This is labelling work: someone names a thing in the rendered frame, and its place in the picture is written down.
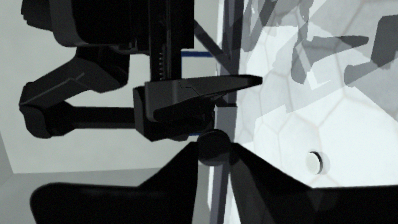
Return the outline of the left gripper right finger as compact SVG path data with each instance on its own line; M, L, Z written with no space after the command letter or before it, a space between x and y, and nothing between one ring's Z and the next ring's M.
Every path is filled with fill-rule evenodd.
M237 142L228 161L241 224L398 220L398 185L312 188Z

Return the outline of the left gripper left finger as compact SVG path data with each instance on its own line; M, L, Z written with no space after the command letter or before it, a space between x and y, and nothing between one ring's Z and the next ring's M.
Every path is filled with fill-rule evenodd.
M36 224L192 224L198 156L198 142L189 142L137 187L48 183L32 193L30 208Z

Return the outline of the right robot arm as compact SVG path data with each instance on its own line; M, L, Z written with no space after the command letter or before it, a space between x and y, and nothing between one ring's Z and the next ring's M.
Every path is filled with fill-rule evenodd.
M74 129L135 129L133 107L79 107L64 101L88 90L105 93L124 87L127 54L149 51L139 36L135 48L129 48L129 0L23 0L21 14L29 26L53 30L60 45L77 47L69 62L23 87L19 110L27 130L49 139Z

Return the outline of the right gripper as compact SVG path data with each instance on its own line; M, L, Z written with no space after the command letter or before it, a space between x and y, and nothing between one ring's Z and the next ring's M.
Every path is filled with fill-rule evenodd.
M133 88L135 130L149 141L204 130L216 100L262 85L263 77L250 74L181 79L181 49L194 49L194 0L129 3L129 48L135 48L136 36L149 44L149 51L130 52L150 58L150 82Z

